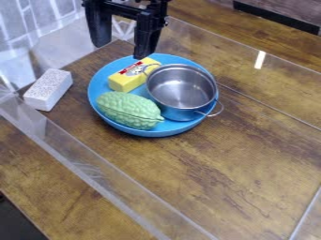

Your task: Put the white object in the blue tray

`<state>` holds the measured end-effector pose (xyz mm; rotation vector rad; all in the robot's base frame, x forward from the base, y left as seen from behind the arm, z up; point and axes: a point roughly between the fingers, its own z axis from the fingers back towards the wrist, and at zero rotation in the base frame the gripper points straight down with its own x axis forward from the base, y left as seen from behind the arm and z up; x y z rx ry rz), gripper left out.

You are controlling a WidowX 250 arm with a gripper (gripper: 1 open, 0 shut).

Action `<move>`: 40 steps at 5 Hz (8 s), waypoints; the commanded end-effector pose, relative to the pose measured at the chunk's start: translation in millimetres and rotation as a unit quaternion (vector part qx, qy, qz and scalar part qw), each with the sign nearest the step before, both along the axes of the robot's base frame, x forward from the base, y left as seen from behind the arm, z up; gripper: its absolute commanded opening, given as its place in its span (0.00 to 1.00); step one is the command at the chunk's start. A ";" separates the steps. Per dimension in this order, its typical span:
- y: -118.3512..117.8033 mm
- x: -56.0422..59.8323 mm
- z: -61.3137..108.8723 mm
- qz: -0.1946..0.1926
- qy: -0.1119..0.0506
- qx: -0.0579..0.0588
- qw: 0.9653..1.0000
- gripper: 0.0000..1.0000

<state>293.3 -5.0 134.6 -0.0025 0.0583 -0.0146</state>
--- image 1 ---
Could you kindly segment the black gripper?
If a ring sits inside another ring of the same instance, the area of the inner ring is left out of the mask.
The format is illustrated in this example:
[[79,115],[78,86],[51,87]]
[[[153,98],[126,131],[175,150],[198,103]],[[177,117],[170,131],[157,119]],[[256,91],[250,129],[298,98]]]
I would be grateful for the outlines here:
[[116,3],[114,0],[83,0],[82,7],[96,48],[111,42],[111,16],[135,19],[134,58],[143,59],[155,51],[161,32],[167,25],[167,7],[171,0],[147,0],[143,6]]

